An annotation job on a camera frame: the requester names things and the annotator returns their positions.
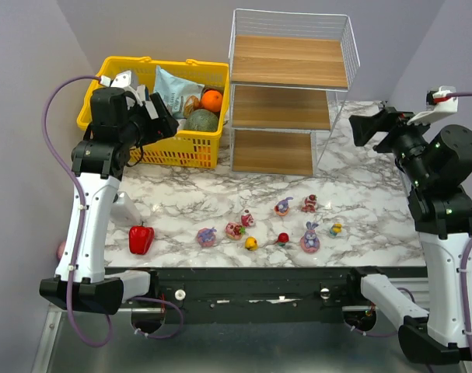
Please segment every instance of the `yellow toy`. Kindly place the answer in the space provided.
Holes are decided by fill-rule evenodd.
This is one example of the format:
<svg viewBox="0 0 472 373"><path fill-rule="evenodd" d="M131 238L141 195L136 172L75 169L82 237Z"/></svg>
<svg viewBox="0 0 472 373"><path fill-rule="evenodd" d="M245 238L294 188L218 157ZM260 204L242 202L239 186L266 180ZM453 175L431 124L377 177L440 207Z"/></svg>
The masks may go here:
<svg viewBox="0 0 472 373"><path fill-rule="evenodd" d="M249 237L244 243L244 247L249 251L255 251L258 249L258 242L254 237Z"/></svg>
<svg viewBox="0 0 472 373"><path fill-rule="evenodd" d="M332 227L330 227L329 234L332 237L336 237L337 234L341 232L342 228L343 228L343 225L341 225L340 223L336 223Z"/></svg>

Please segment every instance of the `red bell pepper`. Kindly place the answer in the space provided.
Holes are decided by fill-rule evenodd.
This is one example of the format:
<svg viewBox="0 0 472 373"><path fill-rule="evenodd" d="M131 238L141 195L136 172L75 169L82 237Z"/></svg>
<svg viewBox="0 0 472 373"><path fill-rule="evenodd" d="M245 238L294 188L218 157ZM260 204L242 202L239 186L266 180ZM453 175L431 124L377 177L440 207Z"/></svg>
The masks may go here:
<svg viewBox="0 0 472 373"><path fill-rule="evenodd" d="M148 252L154 238L153 228L136 225L128 231L128 248L132 254L144 255Z"/></svg>

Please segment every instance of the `purple bunny toy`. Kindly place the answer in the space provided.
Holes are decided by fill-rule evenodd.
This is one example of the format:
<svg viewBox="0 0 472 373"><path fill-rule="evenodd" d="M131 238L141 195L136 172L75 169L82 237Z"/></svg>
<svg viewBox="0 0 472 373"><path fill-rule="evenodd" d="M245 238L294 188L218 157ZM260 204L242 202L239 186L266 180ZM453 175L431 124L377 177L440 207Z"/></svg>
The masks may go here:
<svg viewBox="0 0 472 373"><path fill-rule="evenodd" d="M281 200L278 204L275 205L274 211L275 214L279 216L287 215L289 212L289 203L288 200L292 200L292 197L287 197L285 200Z"/></svg>
<svg viewBox="0 0 472 373"><path fill-rule="evenodd" d="M217 232L215 227L211 229L203 228L198 232L196 240L201 245L201 247L213 246L215 244L215 232Z"/></svg>
<svg viewBox="0 0 472 373"><path fill-rule="evenodd" d="M319 238L316 236L315 228L319 225L308 221L306 223L305 235L299 241L299 244L305 253L315 253L320 248Z"/></svg>

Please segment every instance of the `gray wall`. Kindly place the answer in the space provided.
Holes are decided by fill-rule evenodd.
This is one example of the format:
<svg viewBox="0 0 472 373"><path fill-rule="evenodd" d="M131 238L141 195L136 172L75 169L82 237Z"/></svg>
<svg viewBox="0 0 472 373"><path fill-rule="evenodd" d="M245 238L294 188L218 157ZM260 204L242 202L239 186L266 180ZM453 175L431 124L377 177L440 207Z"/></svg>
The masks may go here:
<svg viewBox="0 0 472 373"><path fill-rule="evenodd" d="M42 106L59 82L90 70L54 0L0 2L0 373L32 368L47 314L38 284L54 274L68 231L72 183L45 147ZM85 88L63 92L50 115L67 160Z"/></svg>
<svg viewBox="0 0 472 373"><path fill-rule="evenodd" d="M97 70L109 55L227 61L233 10L342 13L362 64L351 99L387 99L443 0L58 0Z"/></svg>
<svg viewBox="0 0 472 373"><path fill-rule="evenodd" d="M454 85L472 91L472 0L446 0L390 98L397 109L421 111L428 87ZM428 138L446 124L472 130L472 98L459 100L459 113L432 125ZM472 175L464 183L472 197Z"/></svg>

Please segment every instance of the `shelf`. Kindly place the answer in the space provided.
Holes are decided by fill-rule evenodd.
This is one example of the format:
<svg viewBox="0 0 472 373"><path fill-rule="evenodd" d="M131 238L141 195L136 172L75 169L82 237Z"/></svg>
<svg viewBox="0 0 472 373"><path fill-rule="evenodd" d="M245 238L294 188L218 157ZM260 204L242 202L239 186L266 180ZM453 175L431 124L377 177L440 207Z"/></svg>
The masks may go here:
<svg viewBox="0 0 472 373"><path fill-rule="evenodd" d="M233 84L348 89L341 42L236 35Z"/></svg>
<svg viewBox="0 0 472 373"><path fill-rule="evenodd" d="M233 171L313 175L310 134L236 130Z"/></svg>
<svg viewBox="0 0 472 373"><path fill-rule="evenodd" d="M330 130L325 91L237 85L233 127Z"/></svg>

